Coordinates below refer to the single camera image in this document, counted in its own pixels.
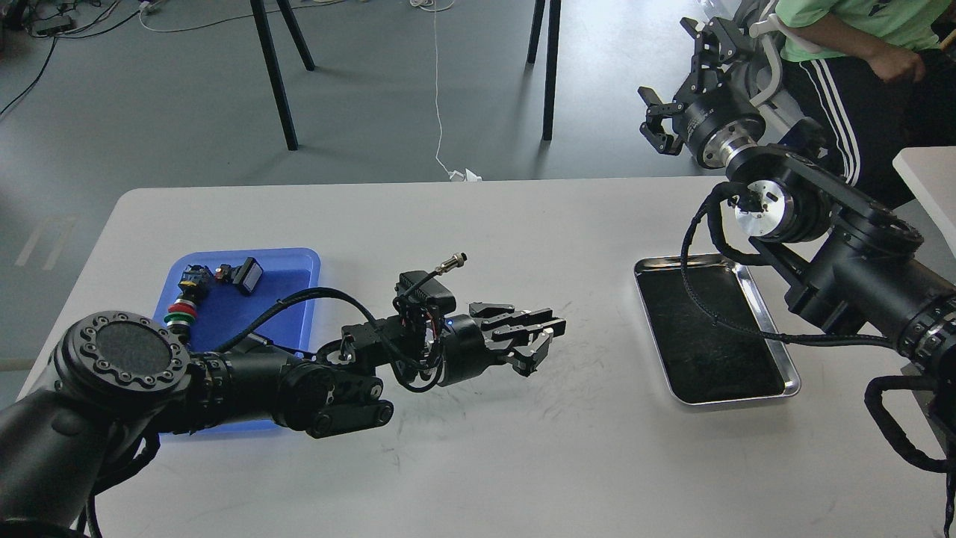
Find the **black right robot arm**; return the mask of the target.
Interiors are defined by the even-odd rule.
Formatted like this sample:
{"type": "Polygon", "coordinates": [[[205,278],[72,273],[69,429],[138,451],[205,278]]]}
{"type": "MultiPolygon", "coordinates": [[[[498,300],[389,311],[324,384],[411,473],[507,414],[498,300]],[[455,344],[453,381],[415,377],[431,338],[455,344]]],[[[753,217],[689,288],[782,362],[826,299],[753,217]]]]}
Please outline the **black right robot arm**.
{"type": "Polygon", "coordinates": [[[689,75],[663,101],[639,88],[646,105],[641,133],[656,151],[689,149],[701,167],[721,168],[717,184],[680,246],[689,248],[706,220],[720,254],[747,266],[771,266],[789,283],[789,311],[820,335],[745,328],[702,303],[689,279],[684,289],[711,323],[785,344],[891,348],[916,375],[881,376],[864,403],[893,450],[912,466],[946,476],[943,533],[954,521],[954,286],[915,259],[923,238],[893,211],[817,163],[822,127],[799,120],[783,140],[761,144],[765,120],[755,101],[731,81],[754,41],[730,20],[704,24],[684,17],[694,41],[689,75]]]}

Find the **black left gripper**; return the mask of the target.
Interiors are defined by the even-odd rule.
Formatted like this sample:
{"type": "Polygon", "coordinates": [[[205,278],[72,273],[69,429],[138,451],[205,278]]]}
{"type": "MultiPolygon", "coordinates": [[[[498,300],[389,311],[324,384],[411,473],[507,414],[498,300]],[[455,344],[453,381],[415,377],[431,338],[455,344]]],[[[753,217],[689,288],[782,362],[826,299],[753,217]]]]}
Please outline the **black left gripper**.
{"type": "Polygon", "coordinates": [[[447,321],[441,333],[443,374],[438,382],[447,387],[481,375],[491,365],[512,365],[530,376],[547,356],[553,338],[565,333],[567,321],[555,318],[552,309],[517,310],[512,304],[469,303],[469,315],[447,321]],[[531,344],[539,333],[549,340],[540,347],[531,344]]]}

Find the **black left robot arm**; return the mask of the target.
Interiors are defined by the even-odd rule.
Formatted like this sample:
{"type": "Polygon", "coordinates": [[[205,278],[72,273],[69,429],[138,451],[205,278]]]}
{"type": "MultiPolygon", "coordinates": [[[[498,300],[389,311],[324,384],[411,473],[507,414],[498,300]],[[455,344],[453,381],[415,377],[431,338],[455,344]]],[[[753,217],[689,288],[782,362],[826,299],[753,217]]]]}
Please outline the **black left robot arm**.
{"type": "Polygon", "coordinates": [[[474,303],[445,317],[447,294],[400,294],[397,314],[345,327],[318,352],[285,350],[253,334],[305,300],[353,299],[332,288],[284,297],[211,352],[126,311],[76,321],[28,395],[2,412],[2,535],[99,536],[95,498],[156,456],[163,433],[269,419],[315,439],[385,426],[395,412],[376,371],[391,365],[411,392],[511,365],[531,375],[566,321],[550,309],[474,303]],[[420,388],[413,379],[420,376],[420,388]]]}

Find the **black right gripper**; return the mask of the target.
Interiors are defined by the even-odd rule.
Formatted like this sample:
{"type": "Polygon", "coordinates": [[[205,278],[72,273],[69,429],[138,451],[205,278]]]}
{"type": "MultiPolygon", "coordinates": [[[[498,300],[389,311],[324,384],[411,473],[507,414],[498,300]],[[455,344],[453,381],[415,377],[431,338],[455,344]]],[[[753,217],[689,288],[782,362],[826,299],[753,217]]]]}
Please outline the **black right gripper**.
{"type": "Polygon", "coordinates": [[[744,94],[720,88],[735,64],[752,58],[754,41],[721,17],[711,18],[702,27],[697,20],[683,17],[680,27],[694,40],[680,101],[665,103],[655,89],[639,87],[648,107],[641,133],[662,155],[679,155],[686,143],[696,164],[717,170],[727,166],[741,144],[757,142],[767,129],[763,116],[744,94]],[[665,130],[665,119],[671,119],[674,133],[665,130]]]}

